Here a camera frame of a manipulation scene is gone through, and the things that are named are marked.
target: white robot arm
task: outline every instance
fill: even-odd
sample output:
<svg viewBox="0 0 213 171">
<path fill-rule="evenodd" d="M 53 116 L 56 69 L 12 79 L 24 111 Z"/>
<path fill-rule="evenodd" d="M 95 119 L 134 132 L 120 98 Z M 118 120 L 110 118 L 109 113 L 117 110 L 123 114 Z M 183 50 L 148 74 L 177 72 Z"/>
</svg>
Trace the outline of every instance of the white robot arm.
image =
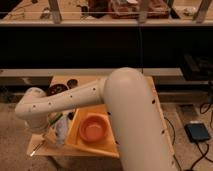
<svg viewBox="0 0 213 171">
<path fill-rule="evenodd" d="M 122 68 L 107 78 L 45 97 L 29 89 L 16 115 L 33 132 L 44 132 L 47 114 L 105 103 L 125 171 L 177 171 L 152 90 L 137 70 Z"/>
</svg>

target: floor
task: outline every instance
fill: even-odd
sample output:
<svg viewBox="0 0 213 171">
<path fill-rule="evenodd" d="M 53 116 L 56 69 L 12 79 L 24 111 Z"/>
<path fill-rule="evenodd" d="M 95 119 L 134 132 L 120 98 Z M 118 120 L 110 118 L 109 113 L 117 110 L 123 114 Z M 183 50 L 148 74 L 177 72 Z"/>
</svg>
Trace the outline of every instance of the floor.
<svg viewBox="0 0 213 171">
<path fill-rule="evenodd" d="M 14 115 L 15 103 L 0 103 L 0 170 L 21 170 L 21 171 L 55 171 L 56 167 L 46 157 L 26 155 L 26 149 L 31 134 L 26 130 L 23 121 Z M 204 115 L 199 115 L 199 104 L 194 104 L 195 111 L 187 114 L 177 103 L 162 103 L 162 109 L 175 127 L 176 139 L 174 144 L 176 157 L 182 169 L 189 169 L 192 163 L 200 157 L 200 153 L 194 144 L 191 144 L 186 137 L 183 125 L 190 120 L 199 120 L 205 123 L 209 133 L 213 135 L 213 130 L 209 127 L 209 110 Z M 173 132 L 168 124 L 171 138 Z M 213 143 L 209 141 L 210 151 L 208 157 L 213 159 Z M 118 159 L 108 157 L 57 157 L 56 161 L 64 169 L 71 171 L 121 171 L 121 164 Z M 212 171 L 213 164 L 207 160 L 201 160 L 196 167 L 196 171 Z"/>
</svg>

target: wooden table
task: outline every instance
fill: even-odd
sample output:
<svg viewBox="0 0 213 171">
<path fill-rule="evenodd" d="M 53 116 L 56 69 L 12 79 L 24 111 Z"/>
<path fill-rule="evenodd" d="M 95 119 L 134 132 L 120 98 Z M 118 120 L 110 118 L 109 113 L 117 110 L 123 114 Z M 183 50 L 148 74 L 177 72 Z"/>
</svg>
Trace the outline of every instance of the wooden table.
<svg viewBox="0 0 213 171">
<path fill-rule="evenodd" d="M 173 9 L 178 14 L 182 20 L 192 20 L 192 16 L 187 16 L 183 13 L 183 10 L 187 7 L 199 8 L 201 0 L 175 0 L 173 4 Z M 213 20 L 213 3 L 211 3 L 209 10 L 206 14 L 206 20 Z"/>
<path fill-rule="evenodd" d="M 183 14 L 183 9 L 188 6 L 198 8 L 200 3 L 201 0 L 175 0 L 173 9 L 177 12 L 180 19 L 191 20 L 192 17 Z M 39 0 L 36 4 L 29 4 L 31 4 L 31 0 L 23 0 L 13 9 L 13 11 L 11 11 L 11 13 L 9 13 L 9 15 L 4 18 L 4 20 L 40 20 L 40 16 L 44 8 L 49 7 L 48 0 Z M 63 20 L 95 19 L 93 17 L 82 18 L 81 8 L 77 7 L 77 5 L 87 6 L 87 0 L 60 0 L 58 1 L 58 4 Z M 101 20 L 105 19 L 108 20 L 111 19 L 111 17 L 106 15 L 101 18 Z M 206 19 L 213 20 L 213 3 L 210 5 Z"/>
<path fill-rule="evenodd" d="M 58 83 L 62 83 L 66 85 L 66 82 L 69 79 L 77 79 L 78 80 L 78 85 L 83 85 L 87 82 L 93 81 L 97 78 L 100 78 L 101 76 L 54 76 L 51 82 L 51 85 L 54 84 L 58 84 Z M 164 116 L 163 116 L 163 112 L 160 106 L 160 102 L 158 99 L 158 95 L 157 95 L 157 91 L 155 89 L 155 85 L 153 82 L 153 79 L 151 77 L 147 77 L 148 83 L 150 84 L 150 87 L 153 91 L 155 100 L 156 100 L 156 104 L 158 106 L 159 109 L 159 114 L 161 116 L 164 128 L 166 130 L 166 134 L 168 137 L 168 142 L 170 145 L 170 149 L 171 149 L 171 153 L 174 154 L 174 150 L 171 144 L 171 140 L 170 140 L 170 136 L 167 130 L 167 126 L 166 123 L 164 121 Z M 33 134 L 32 138 L 30 140 L 28 149 L 27 149 L 27 154 L 30 155 L 30 153 L 33 151 L 33 149 L 43 140 L 41 135 L 36 135 Z M 36 151 L 35 155 L 42 155 L 42 156 L 97 156 L 97 154 L 93 154 L 93 153 L 88 153 L 88 152 L 84 152 L 84 151 L 80 151 L 71 147 L 68 147 L 66 144 L 65 146 L 61 147 L 61 148 L 56 148 L 55 146 L 52 146 L 51 144 L 45 143 L 41 148 L 39 148 L 39 150 Z"/>
</svg>

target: black cable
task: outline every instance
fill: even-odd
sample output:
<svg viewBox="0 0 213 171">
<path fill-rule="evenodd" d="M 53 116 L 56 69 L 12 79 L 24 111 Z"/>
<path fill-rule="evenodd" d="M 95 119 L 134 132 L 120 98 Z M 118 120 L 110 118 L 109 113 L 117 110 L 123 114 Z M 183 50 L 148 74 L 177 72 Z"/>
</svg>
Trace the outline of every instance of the black cable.
<svg viewBox="0 0 213 171">
<path fill-rule="evenodd" d="M 165 118 L 165 120 L 169 123 L 169 125 L 172 128 L 172 131 L 173 131 L 172 145 L 174 145 L 175 144 L 175 138 L 176 138 L 175 127 L 174 127 L 174 125 L 171 123 L 171 121 L 167 117 L 164 116 L 164 118 Z"/>
<path fill-rule="evenodd" d="M 191 166 L 190 169 L 187 169 L 187 170 L 184 170 L 184 171 L 195 171 L 194 170 L 194 167 L 196 166 L 196 164 L 198 164 L 199 161 L 201 161 L 203 158 L 205 158 L 205 156 L 208 154 L 209 152 L 209 144 L 206 144 L 207 145 L 207 149 L 205 151 L 205 153 L 202 153 L 202 156 L 199 157 Z"/>
<path fill-rule="evenodd" d="M 198 150 L 200 151 L 200 153 L 201 153 L 202 155 L 204 155 L 204 153 L 203 153 L 203 151 L 201 150 L 199 144 L 196 143 L 196 145 L 197 145 L 197 148 L 198 148 Z M 205 156 L 205 159 L 208 160 L 209 162 L 213 163 L 213 160 L 210 159 L 210 158 L 208 158 L 207 156 Z"/>
<path fill-rule="evenodd" d="M 211 106 L 212 106 L 212 103 L 203 103 L 203 104 L 201 104 L 201 105 L 200 105 L 200 114 L 205 114 L 206 112 L 208 112 L 209 109 L 211 108 Z"/>
<path fill-rule="evenodd" d="M 179 163 L 179 161 L 178 161 L 178 159 L 177 159 L 177 157 L 176 157 L 175 155 L 174 155 L 174 159 L 175 159 L 175 161 L 176 161 L 176 163 L 177 163 L 177 166 L 178 166 L 179 170 L 182 171 L 182 168 L 181 168 L 181 166 L 180 166 L 180 163 Z"/>
<path fill-rule="evenodd" d="M 212 122 L 213 122 L 213 110 L 211 112 L 211 119 L 210 119 L 210 123 L 209 123 L 210 128 L 213 130 Z"/>
</svg>

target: orange bowl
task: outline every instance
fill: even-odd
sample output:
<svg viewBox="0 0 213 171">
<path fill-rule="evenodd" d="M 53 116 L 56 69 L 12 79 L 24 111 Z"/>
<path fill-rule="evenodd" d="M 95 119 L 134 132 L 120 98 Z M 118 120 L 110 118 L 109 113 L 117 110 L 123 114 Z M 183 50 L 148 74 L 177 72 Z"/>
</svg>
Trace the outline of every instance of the orange bowl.
<svg viewBox="0 0 213 171">
<path fill-rule="evenodd" d="M 85 142 L 97 142 L 107 135 L 107 122 L 100 115 L 90 115 L 79 126 L 79 136 Z"/>
</svg>

